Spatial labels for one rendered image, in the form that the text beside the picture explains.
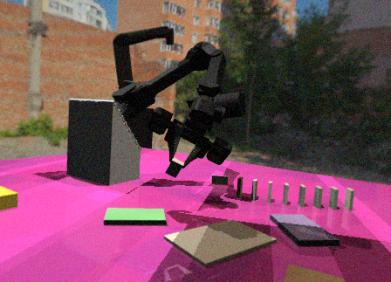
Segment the yellow rectangular block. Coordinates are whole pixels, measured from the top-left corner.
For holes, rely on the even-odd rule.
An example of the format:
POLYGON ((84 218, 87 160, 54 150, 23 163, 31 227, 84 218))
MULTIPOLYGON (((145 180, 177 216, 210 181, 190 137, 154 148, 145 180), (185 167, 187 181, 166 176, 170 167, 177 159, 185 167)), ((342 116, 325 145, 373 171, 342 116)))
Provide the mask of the yellow rectangular block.
POLYGON ((18 192, 0 186, 0 210, 18 206, 18 192))

